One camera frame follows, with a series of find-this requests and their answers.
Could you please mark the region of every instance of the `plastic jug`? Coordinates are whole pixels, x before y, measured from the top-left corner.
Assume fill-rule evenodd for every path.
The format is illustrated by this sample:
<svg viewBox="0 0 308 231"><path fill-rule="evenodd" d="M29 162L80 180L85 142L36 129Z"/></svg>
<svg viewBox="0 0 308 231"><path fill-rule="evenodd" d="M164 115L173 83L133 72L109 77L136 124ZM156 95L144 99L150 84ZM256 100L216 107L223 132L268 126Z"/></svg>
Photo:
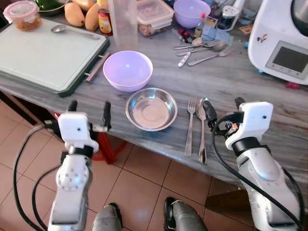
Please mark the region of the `plastic jug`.
<svg viewBox="0 0 308 231"><path fill-rule="evenodd" d="M120 51L136 50L138 45L137 1L108 0L116 46Z"/></svg>

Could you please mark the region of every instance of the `robot leg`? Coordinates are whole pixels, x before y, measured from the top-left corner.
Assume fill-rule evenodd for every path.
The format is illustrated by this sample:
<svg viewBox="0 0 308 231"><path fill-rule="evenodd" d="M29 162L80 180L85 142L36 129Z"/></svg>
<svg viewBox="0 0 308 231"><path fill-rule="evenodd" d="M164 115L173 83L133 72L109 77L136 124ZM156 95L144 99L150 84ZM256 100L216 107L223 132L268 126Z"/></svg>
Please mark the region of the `robot leg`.
<svg viewBox="0 0 308 231"><path fill-rule="evenodd" d="M197 212L183 201L172 197L165 200L165 231L207 231L207 228Z"/></svg>
<svg viewBox="0 0 308 231"><path fill-rule="evenodd" d="M92 231L121 231L122 217L115 203L106 205L95 217Z"/></svg>

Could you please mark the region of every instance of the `appliance display screen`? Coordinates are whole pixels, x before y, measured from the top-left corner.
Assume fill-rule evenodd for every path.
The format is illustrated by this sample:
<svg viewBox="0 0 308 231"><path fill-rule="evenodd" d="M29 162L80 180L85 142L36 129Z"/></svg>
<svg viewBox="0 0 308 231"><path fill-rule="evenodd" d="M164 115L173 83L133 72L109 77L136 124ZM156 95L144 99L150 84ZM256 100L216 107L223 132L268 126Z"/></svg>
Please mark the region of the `appliance display screen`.
<svg viewBox="0 0 308 231"><path fill-rule="evenodd" d="M308 64L308 55L281 47L273 63L302 72Z"/></svg>

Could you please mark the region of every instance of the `white cutting board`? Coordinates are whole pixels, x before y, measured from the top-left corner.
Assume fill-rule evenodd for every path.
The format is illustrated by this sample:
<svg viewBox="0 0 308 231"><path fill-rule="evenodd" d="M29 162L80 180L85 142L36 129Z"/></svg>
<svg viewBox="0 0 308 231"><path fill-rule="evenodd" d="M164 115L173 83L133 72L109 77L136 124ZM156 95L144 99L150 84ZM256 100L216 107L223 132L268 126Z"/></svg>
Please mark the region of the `white cutting board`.
<svg viewBox="0 0 308 231"><path fill-rule="evenodd" d="M101 39L95 40L69 31L51 32L58 24L42 19L34 31L20 31L13 25L0 32L0 71L54 91L67 89L106 37L98 35Z"/></svg>

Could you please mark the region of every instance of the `marble countertop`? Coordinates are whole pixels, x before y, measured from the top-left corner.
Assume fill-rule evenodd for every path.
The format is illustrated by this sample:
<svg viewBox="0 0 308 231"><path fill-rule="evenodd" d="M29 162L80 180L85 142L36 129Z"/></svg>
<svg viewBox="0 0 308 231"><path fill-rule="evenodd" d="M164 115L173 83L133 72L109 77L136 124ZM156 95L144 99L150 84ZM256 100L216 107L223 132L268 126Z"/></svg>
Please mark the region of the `marble countertop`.
<svg viewBox="0 0 308 231"><path fill-rule="evenodd" d="M240 185L215 158L206 129L207 165L198 162L198 149L201 137L201 121L194 117L192 157L184 156L186 135L189 124L187 102L190 94L198 98L207 97L215 107L218 116L236 111L234 99L243 97L247 102L268 101L274 105L269 130L263 135L262 144L267 144L275 159L286 168L298 182L304 198L308 188L308 87L298 90L285 87L285 81L263 75L250 63L246 38L237 29L236 49L226 57L214 58L201 64L178 68L181 57L173 46L183 45L171 31L145 38L139 34L138 51L147 55L153 62L153 75L146 87L157 87L168 91L178 104L175 122L163 131L147 132L134 127L125 114L125 104L131 93L114 89L98 72L92 83L83 82L75 93L66 98L37 90L8 80L0 75L0 89L47 109L63 112L73 99L78 100L78 110L87 112L90 122L100 123L105 101L111 102L112 129L110 134L133 144L168 156L192 168L214 176L223 181ZM110 37L109 51L115 51L114 40ZM190 60L210 56L212 51L202 51L191 55ZM228 164L236 168L236 156L227 151L224 139L218 138L218 149Z"/></svg>

